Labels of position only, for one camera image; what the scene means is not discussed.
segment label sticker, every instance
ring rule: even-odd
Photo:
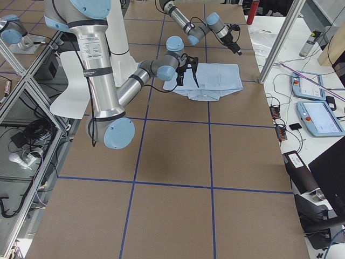
[[[83,60],[103,58],[101,41],[97,37],[85,37],[78,39]]]
[[[299,168],[299,167],[303,166],[303,163],[300,160],[300,158],[297,156],[297,154],[290,154],[289,158],[290,158],[292,164],[295,166],[295,168]]]

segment black device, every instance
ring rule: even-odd
[[[306,164],[297,151],[286,152],[282,155],[286,172],[296,185],[300,193],[311,192],[319,188]]]
[[[326,103],[332,111],[336,110],[335,99],[333,96],[326,96]]]
[[[294,123],[289,125],[290,129],[293,131],[299,130],[302,126],[299,123]]]
[[[309,164],[310,172],[334,211],[320,208],[317,213],[308,215],[302,210],[315,210],[315,205],[307,202],[297,204],[302,212],[300,218],[305,233],[318,233],[309,238],[315,249],[326,247],[329,240],[345,225],[345,138],[340,139]],[[335,243],[344,243],[345,236],[339,235]]]

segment cardboard table surface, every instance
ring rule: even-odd
[[[242,56],[211,33],[185,50],[238,64],[244,90],[207,103],[146,87],[126,106],[136,132],[122,150],[93,148],[84,116],[26,258],[309,258],[241,7],[177,5],[242,24]],[[187,42],[153,2],[131,2],[125,25],[137,62],[169,36]]]

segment light blue robot joint cap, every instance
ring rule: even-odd
[[[10,44],[17,44],[22,41],[22,34],[15,30],[5,30],[1,32],[1,38]]]
[[[171,36],[167,39],[167,49],[170,51],[180,51],[183,50],[183,41],[179,36]]]
[[[73,6],[83,15],[101,20],[108,16],[111,8],[111,0],[70,0]]]
[[[215,25],[220,20],[219,15],[216,12],[211,13],[207,18],[206,22],[208,25]]]
[[[187,39],[193,46],[199,43],[199,39],[193,35],[188,35]]]
[[[52,29],[58,30],[58,31],[71,32],[70,28],[68,27],[67,24],[60,23],[60,22],[55,21],[53,19],[50,19],[50,18],[48,18],[46,16],[44,16],[44,19],[45,19],[45,24],[49,28],[52,28]]]
[[[172,66],[164,65],[157,69],[157,76],[163,81],[171,81],[174,75],[175,69]]]
[[[109,124],[104,135],[104,144],[108,148],[122,149],[130,144],[134,134],[134,123],[130,119],[122,117]]]
[[[6,15],[6,16],[2,17],[2,20],[4,20],[4,21],[15,21],[15,20],[19,20],[19,17],[16,15]]]

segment tablet screen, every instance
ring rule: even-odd
[[[304,107],[319,133],[340,132],[336,122],[323,103],[304,103]]]

